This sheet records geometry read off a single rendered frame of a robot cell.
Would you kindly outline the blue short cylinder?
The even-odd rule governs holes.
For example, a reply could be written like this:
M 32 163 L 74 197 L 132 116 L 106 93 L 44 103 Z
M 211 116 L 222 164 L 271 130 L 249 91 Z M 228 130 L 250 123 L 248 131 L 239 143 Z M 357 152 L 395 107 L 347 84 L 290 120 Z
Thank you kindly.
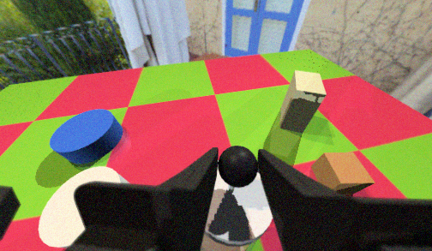
M 104 109 L 85 111 L 66 121 L 50 138 L 50 148 L 77 164 L 104 157 L 119 144 L 123 128 Z

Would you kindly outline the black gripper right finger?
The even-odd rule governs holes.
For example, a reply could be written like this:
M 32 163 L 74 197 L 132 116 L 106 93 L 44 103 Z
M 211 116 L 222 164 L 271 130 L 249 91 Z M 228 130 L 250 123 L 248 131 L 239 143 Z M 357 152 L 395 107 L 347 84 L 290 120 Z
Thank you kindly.
M 355 251 L 363 233 L 432 234 L 432 200 L 350 197 L 258 150 L 262 187 L 283 251 Z

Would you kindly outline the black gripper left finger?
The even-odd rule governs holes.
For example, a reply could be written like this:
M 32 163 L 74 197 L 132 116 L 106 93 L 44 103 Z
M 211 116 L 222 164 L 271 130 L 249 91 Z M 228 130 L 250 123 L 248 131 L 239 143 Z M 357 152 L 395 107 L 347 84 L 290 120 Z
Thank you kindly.
M 165 251 L 200 251 L 218 171 L 219 149 L 211 148 L 159 185 L 106 181 L 75 188 L 84 228 L 90 224 L 154 231 Z

